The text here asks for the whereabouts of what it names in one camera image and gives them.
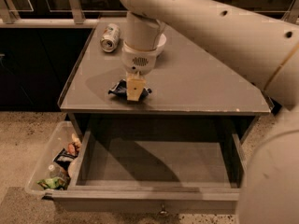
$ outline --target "black cabinet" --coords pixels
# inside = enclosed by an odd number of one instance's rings
[[[58,111],[91,29],[0,29],[0,109]]]

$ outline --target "silver can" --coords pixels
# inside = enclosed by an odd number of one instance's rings
[[[119,44],[121,29],[116,24],[109,24],[101,38],[101,47],[105,52],[112,52]]]

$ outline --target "concrete floor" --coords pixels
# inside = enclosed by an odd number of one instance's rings
[[[66,212],[59,204],[24,191],[43,147],[64,113],[0,112],[0,223],[234,223],[234,215],[121,215]],[[272,115],[262,117],[243,145],[247,159],[275,124]]]

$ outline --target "drawer knob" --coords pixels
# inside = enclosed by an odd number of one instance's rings
[[[165,207],[162,204],[162,208],[161,208],[161,211],[159,212],[159,216],[161,216],[161,217],[167,217],[168,215],[169,215],[169,213],[165,210]]]

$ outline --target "gray table surface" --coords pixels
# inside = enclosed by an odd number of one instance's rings
[[[121,28],[121,40],[112,53],[100,48],[100,38],[109,23]],[[155,69],[146,75],[152,89],[138,103],[108,94],[125,78],[121,47],[125,18],[101,18],[61,104],[65,112],[172,112],[212,115],[269,113],[261,92],[243,77],[193,44],[169,26],[167,43]]]

